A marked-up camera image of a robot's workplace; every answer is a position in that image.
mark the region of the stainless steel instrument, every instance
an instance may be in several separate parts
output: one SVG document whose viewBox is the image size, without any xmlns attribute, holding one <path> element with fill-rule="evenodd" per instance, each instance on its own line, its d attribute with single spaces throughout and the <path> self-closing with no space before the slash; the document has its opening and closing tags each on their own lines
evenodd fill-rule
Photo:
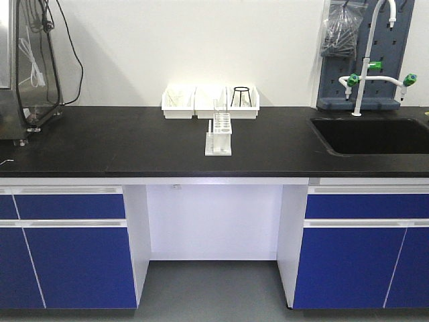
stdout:
<svg viewBox="0 0 429 322">
<path fill-rule="evenodd" d="M 0 0 L 0 140 L 25 145 L 62 104 L 48 2 Z"/>
</svg>

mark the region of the laboratory equipment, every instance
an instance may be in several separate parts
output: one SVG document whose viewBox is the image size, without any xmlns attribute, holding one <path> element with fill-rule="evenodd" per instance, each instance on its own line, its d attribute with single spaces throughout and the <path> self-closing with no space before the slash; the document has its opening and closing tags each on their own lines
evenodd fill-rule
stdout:
<svg viewBox="0 0 429 322">
<path fill-rule="evenodd" d="M 388 25 L 390 27 L 390 30 L 392 30 L 396 22 L 396 2 L 395 0 L 388 0 L 388 2 L 390 6 L 390 18 L 389 18 Z M 347 82 L 346 82 L 347 77 L 343 76 L 343 77 L 340 77 L 339 79 L 339 82 L 346 87 L 346 100 L 348 100 L 351 94 L 351 85 L 353 85 L 356 78 L 358 78 L 357 82 L 359 83 L 359 90 L 357 92 L 355 110 L 352 113 L 353 116 L 358 117 L 362 115 L 361 106 L 362 106 L 362 99 L 363 99 L 363 94 L 365 90 L 366 80 L 385 81 L 385 82 L 393 83 L 394 85 L 398 86 L 401 89 L 401 100 L 404 100 L 405 94 L 407 93 L 407 88 L 413 85 L 417 81 L 417 76 L 414 74 L 409 74 L 403 82 L 400 82 L 399 80 L 389 76 L 367 76 L 368 70 L 370 69 L 370 61 L 371 61 L 370 55 L 371 55 L 372 47 L 374 45 L 374 34 L 375 34 L 375 27 L 377 26 L 377 18 L 378 18 L 378 14 L 380 12 L 381 6 L 384 3 L 385 3 L 385 0 L 378 0 L 377 4 L 375 5 L 375 9 L 373 11 L 373 17 L 371 20 L 371 27 L 369 28 L 367 49 L 365 51 L 365 57 L 363 59 L 361 75 L 357 76 L 356 74 L 352 74 L 348 78 Z"/>
<path fill-rule="evenodd" d="M 59 114 L 48 1 L 0 0 L 0 140 L 23 146 Z"/>
<path fill-rule="evenodd" d="M 206 133 L 206 156 L 230 156 L 231 151 L 231 116 L 229 113 L 216 111 L 208 121 Z"/>
<path fill-rule="evenodd" d="M 368 4 L 332 0 L 329 18 L 325 21 L 326 35 L 320 49 L 322 56 L 356 57 L 359 27 Z"/>
<path fill-rule="evenodd" d="M 194 85 L 169 85 L 162 95 L 161 109 L 166 119 L 192 119 L 195 115 Z"/>
<path fill-rule="evenodd" d="M 227 88 L 222 85 L 198 85 L 194 104 L 199 119 L 212 119 L 214 111 L 227 111 Z"/>
<path fill-rule="evenodd" d="M 352 73 L 361 74 L 363 59 L 366 56 L 369 30 L 375 28 L 372 41 L 371 59 L 367 76 L 390 76 L 403 80 L 402 62 L 407 45 L 410 25 L 413 19 L 414 0 L 396 1 L 397 21 L 390 21 L 394 8 L 390 7 L 388 1 L 384 1 L 377 14 L 377 24 L 374 26 L 373 14 L 378 0 L 350 0 L 347 7 L 354 3 L 366 3 L 364 19 L 359 28 L 359 41 L 357 43 L 356 57 L 330 57 L 323 56 L 318 85 L 318 97 L 316 106 L 320 110 L 349 110 L 353 111 L 357 99 L 357 89 L 353 90 L 350 99 L 346 100 L 343 85 L 338 82 L 342 76 L 350 76 Z M 401 106 L 400 100 L 395 100 L 397 87 L 393 83 L 384 80 L 369 80 L 366 82 L 365 95 L 362 100 L 361 110 L 395 110 Z"/>
<path fill-rule="evenodd" d="M 236 107 L 252 106 L 249 87 L 245 87 L 245 86 L 234 87 L 233 98 L 231 99 L 231 107 L 232 106 L 236 106 Z"/>
</svg>

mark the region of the blue cabinet door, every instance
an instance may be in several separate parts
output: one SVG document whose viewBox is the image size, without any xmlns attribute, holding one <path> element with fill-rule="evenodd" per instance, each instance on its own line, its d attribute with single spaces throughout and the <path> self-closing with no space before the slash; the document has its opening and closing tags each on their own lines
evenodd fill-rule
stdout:
<svg viewBox="0 0 429 322">
<path fill-rule="evenodd" d="M 382 308 L 405 229 L 305 228 L 294 309 Z"/>
<path fill-rule="evenodd" d="M 429 195 L 308 195 L 307 219 L 429 217 Z"/>
<path fill-rule="evenodd" d="M 0 308 L 42 309 L 42 296 L 21 228 L 0 229 Z"/>
<path fill-rule="evenodd" d="M 429 307 L 429 228 L 408 228 L 386 307 Z"/>
<path fill-rule="evenodd" d="M 15 195 L 21 219 L 124 219 L 123 195 Z"/>
<path fill-rule="evenodd" d="M 0 219 L 18 219 L 12 196 L 0 195 Z"/>
<path fill-rule="evenodd" d="M 137 307 L 126 228 L 25 231 L 47 308 Z"/>
</svg>

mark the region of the white basket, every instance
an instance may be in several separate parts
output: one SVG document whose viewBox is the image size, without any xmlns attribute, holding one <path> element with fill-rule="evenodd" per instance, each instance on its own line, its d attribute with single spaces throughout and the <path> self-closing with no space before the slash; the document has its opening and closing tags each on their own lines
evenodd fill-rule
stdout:
<svg viewBox="0 0 429 322">
<path fill-rule="evenodd" d="M 161 109 L 166 119 L 192 119 L 195 86 L 170 85 L 162 95 Z"/>
<path fill-rule="evenodd" d="M 195 90 L 195 114 L 199 119 L 212 119 L 213 113 L 227 110 L 227 89 L 219 85 L 201 85 Z"/>
<path fill-rule="evenodd" d="M 228 113 L 231 114 L 231 119 L 256 119 L 259 113 L 259 93 L 257 92 L 256 87 L 249 87 L 249 95 L 251 106 L 249 104 L 249 95 L 246 92 L 242 93 L 242 105 L 239 106 L 239 95 L 240 92 L 236 92 L 234 96 L 234 87 L 227 88 L 227 97 L 228 97 Z"/>
</svg>

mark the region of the white wall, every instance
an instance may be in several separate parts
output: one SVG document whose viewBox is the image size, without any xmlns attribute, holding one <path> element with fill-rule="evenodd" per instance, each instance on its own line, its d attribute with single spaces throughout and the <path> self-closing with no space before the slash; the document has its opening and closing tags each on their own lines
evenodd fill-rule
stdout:
<svg viewBox="0 0 429 322">
<path fill-rule="evenodd" d="M 281 185 L 175 187 L 147 186 L 152 260 L 276 259 Z"/>
<path fill-rule="evenodd" d="M 159 106 L 169 83 L 253 83 L 265 106 L 309 106 L 314 100 L 324 0 L 60 2 L 85 66 L 79 105 Z M 54 11 L 54 47 L 70 100 L 78 68 Z M 420 79 L 404 105 L 429 105 L 429 1 L 416 0 L 415 12 L 404 74 Z"/>
</svg>

